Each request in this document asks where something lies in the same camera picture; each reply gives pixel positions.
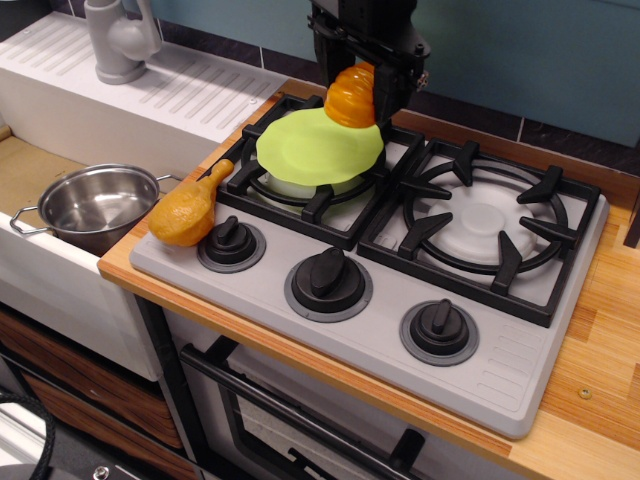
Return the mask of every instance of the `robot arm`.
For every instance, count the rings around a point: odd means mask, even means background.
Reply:
[[[376,121],[383,123],[423,89],[430,48],[411,24],[417,0],[311,0],[322,81],[329,86],[356,57],[375,67]]]

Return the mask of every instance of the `white panel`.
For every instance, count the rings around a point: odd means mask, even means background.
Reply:
[[[9,220],[0,213],[0,302],[157,380],[160,367],[133,296],[100,276],[98,258],[47,234],[23,237]]]
[[[285,77],[164,43],[138,80],[95,74],[86,22],[60,13],[0,43],[0,111],[14,134],[86,164],[186,176]]]

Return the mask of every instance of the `oven handle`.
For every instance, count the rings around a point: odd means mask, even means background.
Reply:
[[[369,470],[382,475],[383,478],[419,480],[418,477],[409,473],[411,465],[425,442],[424,437],[418,432],[407,429],[394,449],[391,459],[387,461],[231,370],[226,366],[226,358],[233,352],[235,346],[237,343],[233,340],[220,337],[207,353],[203,354],[192,344],[188,344],[180,351],[180,359],[234,394],[245,398],[298,430],[310,434],[334,450],[348,455]]]

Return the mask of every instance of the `green plate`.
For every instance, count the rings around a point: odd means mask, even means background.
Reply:
[[[371,168],[384,148],[377,125],[350,128],[324,108],[298,110],[271,123],[256,144],[274,177],[306,186],[342,183]]]

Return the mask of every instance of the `cabinet door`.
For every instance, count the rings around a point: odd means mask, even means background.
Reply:
[[[133,376],[125,377],[63,345],[50,333],[32,328],[23,316],[0,309],[0,341],[6,348],[42,371],[129,422],[137,425],[164,444],[182,448],[173,419],[160,393],[142,388]]]
[[[24,378],[47,410],[59,420],[152,465],[176,480],[196,480],[193,467],[183,458],[65,392],[27,373]]]

